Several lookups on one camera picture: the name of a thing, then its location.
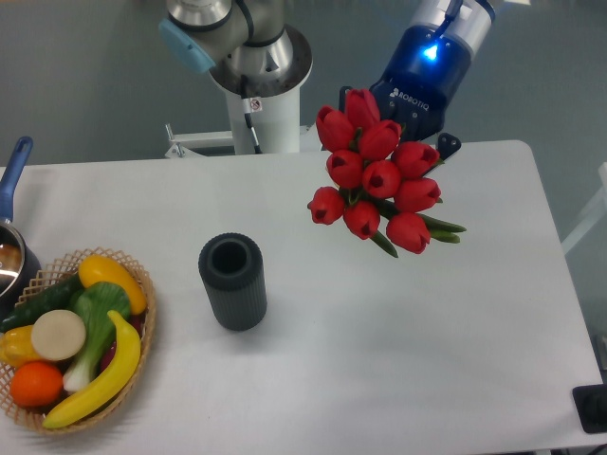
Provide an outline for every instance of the wicker basket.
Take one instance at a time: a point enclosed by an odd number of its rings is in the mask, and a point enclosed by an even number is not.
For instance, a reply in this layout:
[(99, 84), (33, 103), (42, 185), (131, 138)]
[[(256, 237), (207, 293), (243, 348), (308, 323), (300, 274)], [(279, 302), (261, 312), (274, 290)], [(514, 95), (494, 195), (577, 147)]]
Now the wicker basket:
[(86, 249), (84, 251), (75, 251), (74, 253), (67, 254), (62, 259), (56, 259), (53, 264), (49, 264), (44, 270), (39, 271), (36, 278), (29, 282), (29, 287), (24, 290), (23, 295), (19, 298), (17, 304), (28, 300), (31, 296), (39, 293), (43, 289), (46, 289), (53, 283), (64, 279), (66, 276), (76, 273), (80, 262), (92, 254), (99, 254), (118, 261), (136, 279), (143, 290), (143, 294), (148, 302), (148, 308), (146, 310), (145, 323), (143, 326), (143, 337), (141, 339), (141, 359), (139, 360), (137, 369), (129, 382), (105, 408), (87, 418), (82, 419), (79, 422), (59, 429), (43, 428), (43, 414), (19, 408), (13, 403), (9, 394), (9, 385), (10, 380), (14, 375), (14, 369), (10, 365), (0, 362), (0, 409), (4, 410), (6, 415), (10, 417), (16, 424), (33, 429), (34, 431), (42, 434), (56, 435), (72, 433), (90, 428), (104, 419), (124, 401), (126, 395), (128, 395), (130, 390), (133, 389), (135, 384), (137, 384), (143, 369), (143, 365), (145, 364), (145, 360), (150, 352), (150, 344), (152, 342), (154, 329), (156, 326), (156, 296), (154, 285), (148, 272), (145, 271), (139, 262), (122, 251), (113, 251), (111, 249), (104, 248), (97, 248), (94, 250)]

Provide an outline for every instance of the black object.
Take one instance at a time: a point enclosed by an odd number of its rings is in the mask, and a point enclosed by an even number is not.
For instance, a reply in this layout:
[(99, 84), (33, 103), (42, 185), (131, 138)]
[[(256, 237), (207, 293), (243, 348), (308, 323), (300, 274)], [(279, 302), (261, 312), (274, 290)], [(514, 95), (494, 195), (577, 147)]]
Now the black object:
[(264, 262), (249, 237), (232, 232), (213, 237), (200, 252), (198, 271), (212, 311), (225, 328), (247, 330), (264, 318)]
[(455, 152), (462, 148), (462, 141), (449, 133), (441, 133), (436, 141), (436, 150), (440, 158), (445, 161)]
[(586, 433), (607, 432), (607, 386), (580, 386), (573, 389), (581, 426)]
[(19, 300), (29, 280), (40, 270), (38, 258), (12, 225), (13, 195), (33, 147), (31, 137), (20, 137), (0, 180), (0, 320)]

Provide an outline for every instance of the yellow banana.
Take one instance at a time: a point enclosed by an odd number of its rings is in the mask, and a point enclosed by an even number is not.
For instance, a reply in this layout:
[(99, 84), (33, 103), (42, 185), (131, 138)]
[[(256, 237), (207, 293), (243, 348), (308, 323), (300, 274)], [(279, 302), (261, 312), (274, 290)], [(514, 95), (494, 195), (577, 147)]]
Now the yellow banana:
[(133, 376), (141, 357), (139, 334), (118, 311), (108, 311), (107, 316), (116, 326), (114, 358), (88, 386), (53, 408), (42, 423), (44, 428), (63, 428), (83, 419), (116, 396)]

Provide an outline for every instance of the saucepan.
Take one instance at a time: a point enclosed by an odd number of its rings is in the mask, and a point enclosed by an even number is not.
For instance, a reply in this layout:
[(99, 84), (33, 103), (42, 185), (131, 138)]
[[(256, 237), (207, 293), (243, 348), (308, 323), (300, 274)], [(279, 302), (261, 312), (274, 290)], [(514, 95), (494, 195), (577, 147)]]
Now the saucepan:
[(15, 188), (32, 147), (31, 137), (17, 140), (0, 180), (0, 320), (10, 313), (29, 280), (40, 270), (38, 258), (12, 225)]

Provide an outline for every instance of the dark gray cup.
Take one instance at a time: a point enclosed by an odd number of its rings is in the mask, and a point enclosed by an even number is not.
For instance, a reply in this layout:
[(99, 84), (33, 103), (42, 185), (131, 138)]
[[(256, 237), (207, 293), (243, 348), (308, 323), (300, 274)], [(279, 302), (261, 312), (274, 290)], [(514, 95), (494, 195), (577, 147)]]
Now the dark gray cup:
[(264, 262), (249, 237), (229, 232), (210, 239), (200, 252), (198, 270), (212, 311), (225, 328), (247, 330), (264, 318)]

